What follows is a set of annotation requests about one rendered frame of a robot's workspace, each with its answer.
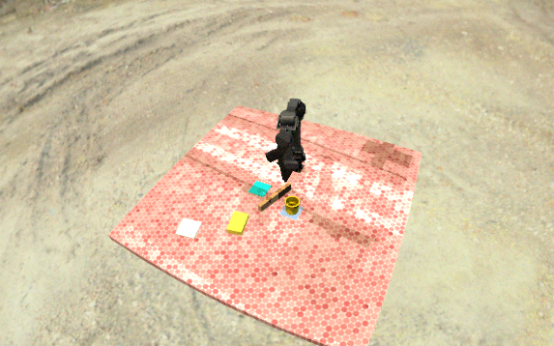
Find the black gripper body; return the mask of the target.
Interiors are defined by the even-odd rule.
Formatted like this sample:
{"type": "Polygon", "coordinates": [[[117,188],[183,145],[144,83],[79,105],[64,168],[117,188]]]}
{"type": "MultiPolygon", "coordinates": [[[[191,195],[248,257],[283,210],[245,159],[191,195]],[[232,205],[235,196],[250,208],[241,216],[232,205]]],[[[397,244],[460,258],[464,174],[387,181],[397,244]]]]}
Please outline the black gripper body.
{"type": "Polygon", "coordinates": [[[277,162],[281,163],[281,167],[285,169],[298,169],[299,163],[293,157],[294,144],[288,144],[285,147],[281,147],[281,149],[284,153],[284,159],[277,159],[277,162]]]}

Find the yellow block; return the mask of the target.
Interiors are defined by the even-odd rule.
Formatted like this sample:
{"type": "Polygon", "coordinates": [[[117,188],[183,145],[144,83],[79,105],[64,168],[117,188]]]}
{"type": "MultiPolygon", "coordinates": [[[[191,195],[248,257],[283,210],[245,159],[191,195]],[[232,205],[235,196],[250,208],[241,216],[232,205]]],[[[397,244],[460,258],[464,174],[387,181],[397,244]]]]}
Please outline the yellow block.
{"type": "Polygon", "coordinates": [[[242,235],[245,232],[248,221],[248,214],[234,211],[226,228],[227,233],[242,235]]]}

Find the yellow cup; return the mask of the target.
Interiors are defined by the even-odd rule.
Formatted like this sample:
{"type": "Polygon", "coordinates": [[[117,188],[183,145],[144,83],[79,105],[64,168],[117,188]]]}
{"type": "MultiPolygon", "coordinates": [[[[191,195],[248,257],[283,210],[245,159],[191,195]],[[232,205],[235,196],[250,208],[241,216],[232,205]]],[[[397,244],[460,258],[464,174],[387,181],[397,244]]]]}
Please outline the yellow cup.
{"type": "Polygon", "coordinates": [[[288,196],[285,201],[286,213],[294,216],[299,212],[300,199],[296,196],[288,196]]]}

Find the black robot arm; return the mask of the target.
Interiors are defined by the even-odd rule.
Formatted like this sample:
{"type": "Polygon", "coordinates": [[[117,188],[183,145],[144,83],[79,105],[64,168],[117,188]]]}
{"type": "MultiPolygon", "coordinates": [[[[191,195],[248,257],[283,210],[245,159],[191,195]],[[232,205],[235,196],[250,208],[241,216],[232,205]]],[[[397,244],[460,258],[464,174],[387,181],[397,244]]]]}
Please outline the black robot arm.
{"type": "Polygon", "coordinates": [[[306,105],[301,100],[290,99],[286,110],[282,110],[280,115],[278,115],[277,129],[279,129],[279,133],[276,135],[277,148],[265,153],[267,161],[273,162],[279,158],[284,159],[281,147],[294,144],[293,157],[299,163],[299,168],[293,171],[301,173],[305,167],[303,162],[306,160],[306,153],[304,153],[304,147],[301,144],[302,121],[305,113],[306,105]]]}

